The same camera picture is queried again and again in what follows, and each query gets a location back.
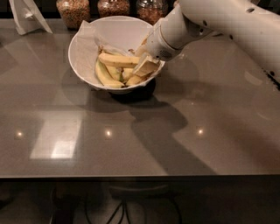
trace bowl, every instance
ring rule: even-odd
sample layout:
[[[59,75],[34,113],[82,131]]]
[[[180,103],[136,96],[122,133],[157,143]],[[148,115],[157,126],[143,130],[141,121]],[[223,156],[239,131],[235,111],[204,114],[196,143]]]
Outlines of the bowl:
[[[98,31],[98,35],[100,35],[107,43],[116,48],[121,48],[124,51],[128,51],[129,49],[136,50],[152,29],[152,26],[143,20],[135,17],[123,16],[100,18],[91,22],[89,27],[94,27],[92,32]],[[88,35],[90,36],[90,28],[85,30],[86,32],[89,32]],[[164,61],[160,61],[159,69],[152,73],[146,81],[135,86],[119,89],[105,87],[100,83],[95,74],[95,61],[98,56],[98,51],[96,50],[98,48],[97,44],[91,38],[89,38],[87,42],[90,43],[82,48],[79,47],[79,41],[85,41],[85,39],[80,38],[77,32],[71,40],[68,50],[70,65],[81,80],[85,81],[96,90],[105,90],[112,94],[119,95],[130,93],[136,88],[145,87],[161,72],[165,64]]]

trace dark floor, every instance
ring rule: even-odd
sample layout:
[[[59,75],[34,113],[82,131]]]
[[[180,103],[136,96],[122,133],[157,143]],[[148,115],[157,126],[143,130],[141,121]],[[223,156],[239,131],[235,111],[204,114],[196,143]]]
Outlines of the dark floor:
[[[175,200],[184,224],[279,224],[279,179],[179,178],[169,181],[168,186],[173,193],[178,194]],[[111,181],[76,184],[73,194],[85,196],[88,192],[87,211],[91,223],[107,223],[120,203],[119,199],[112,198],[109,191],[109,187],[115,184],[116,182]],[[50,195],[54,187],[54,182],[11,181],[1,184],[0,199],[7,194],[5,190],[8,189],[14,200],[0,210],[0,223],[50,223],[54,210]],[[84,205],[85,198],[81,197],[75,211],[74,224],[89,223]],[[127,202],[127,208],[131,224],[179,223],[179,214],[167,198],[133,199]],[[111,223],[118,223],[121,213],[120,210]],[[125,218],[122,224],[128,224]]]

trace jar of nuts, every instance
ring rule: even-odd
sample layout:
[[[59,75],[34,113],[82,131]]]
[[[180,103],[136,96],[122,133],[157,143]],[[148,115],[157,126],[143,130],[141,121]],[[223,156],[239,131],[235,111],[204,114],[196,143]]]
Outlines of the jar of nuts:
[[[68,29],[78,30],[83,20],[90,22],[88,0],[57,0],[56,6]]]
[[[167,15],[168,3],[166,0],[137,0],[136,9],[138,18],[154,25]]]
[[[100,18],[129,16],[130,0],[99,0],[97,8]]]

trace table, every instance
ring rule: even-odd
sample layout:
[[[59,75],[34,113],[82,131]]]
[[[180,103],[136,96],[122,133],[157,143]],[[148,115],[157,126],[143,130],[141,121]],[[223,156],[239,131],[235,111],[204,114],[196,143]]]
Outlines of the table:
[[[280,93],[227,37],[191,43],[130,101],[79,80],[76,31],[47,22],[19,36],[0,20],[0,177],[280,173]]]

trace white object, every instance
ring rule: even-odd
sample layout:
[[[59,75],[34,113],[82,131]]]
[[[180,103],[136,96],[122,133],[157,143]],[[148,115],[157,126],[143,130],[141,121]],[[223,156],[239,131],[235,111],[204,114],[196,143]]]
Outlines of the white object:
[[[154,25],[148,52],[171,60],[211,30],[228,35],[267,71],[280,73],[280,17],[249,0],[180,0]]]
[[[37,29],[53,33],[33,0],[10,0],[17,32],[24,35]]]
[[[99,44],[108,43],[128,53],[129,49],[136,50],[141,45],[151,28],[150,24],[134,17],[105,17],[92,23],[83,21],[69,46],[70,65],[80,79],[96,90],[102,89],[113,94],[127,94],[136,88],[144,87],[160,73],[165,64],[163,61],[148,80],[120,89],[105,87],[100,83],[95,74],[95,62],[98,57]],[[100,43],[98,40],[95,41],[96,36],[101,40]]]

